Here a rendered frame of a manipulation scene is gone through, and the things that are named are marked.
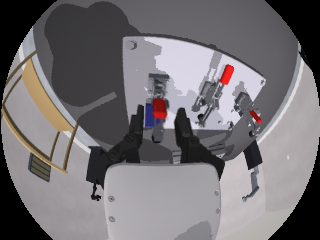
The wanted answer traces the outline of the blue flat plate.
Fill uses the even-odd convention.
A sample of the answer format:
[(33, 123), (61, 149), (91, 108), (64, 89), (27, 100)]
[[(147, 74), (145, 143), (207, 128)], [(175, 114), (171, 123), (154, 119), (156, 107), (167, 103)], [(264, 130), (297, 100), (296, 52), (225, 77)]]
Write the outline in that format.
[[(154, 127), (153, 106), (151, 106), (151, 99), (146, 99), (145, 106), (145, 127)], [(160, 123), (160, 119), (156, 119), (156, 125)]]

